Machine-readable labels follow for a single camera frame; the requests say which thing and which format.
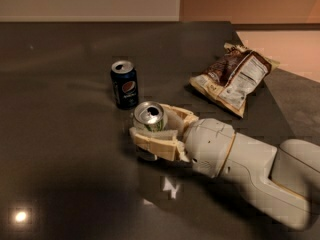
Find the table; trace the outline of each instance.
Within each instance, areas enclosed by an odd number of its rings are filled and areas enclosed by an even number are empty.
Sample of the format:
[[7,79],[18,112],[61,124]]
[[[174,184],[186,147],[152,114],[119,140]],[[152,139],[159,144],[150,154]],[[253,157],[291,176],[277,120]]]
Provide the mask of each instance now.
[[[265,83],[243,119],[188,85],[225,42],[241,43],[230,23],[1,23],[0,33],[1,239],[310,239],[319,231],[316,223],[289,232],[187,164],[137,158],[132,110],[112,97],[116,59],[136,65],[140,101],[184,107],[272,145],[294,136]],[[30,216],[17,224],[21,210]]]

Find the chip bag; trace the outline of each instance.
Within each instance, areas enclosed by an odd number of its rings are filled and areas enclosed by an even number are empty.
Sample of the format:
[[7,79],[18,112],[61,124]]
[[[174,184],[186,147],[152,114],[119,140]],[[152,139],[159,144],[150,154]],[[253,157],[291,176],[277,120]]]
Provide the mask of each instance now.
[[279,65],[242,45],[224,45],[226,54],[201,74],[191,77],[190,84],[216,104],[243,118],[247,95],[265,76]]

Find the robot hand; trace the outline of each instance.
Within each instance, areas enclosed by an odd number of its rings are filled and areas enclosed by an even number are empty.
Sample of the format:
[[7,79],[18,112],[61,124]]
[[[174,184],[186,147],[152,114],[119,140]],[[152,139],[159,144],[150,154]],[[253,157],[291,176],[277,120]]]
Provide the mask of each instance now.
[[[303,230],[315,222],[320,213],[320,147],[287,140],[277,149],[216,119],[193,117],[185,126],[175,156],[168,156],[168,143],[152,140],[154,136],[140,147],[168,160],[190,161],[193,170],[232,182],[247,202],[290,228]],[[162,148],[150,147],[159,141]]]

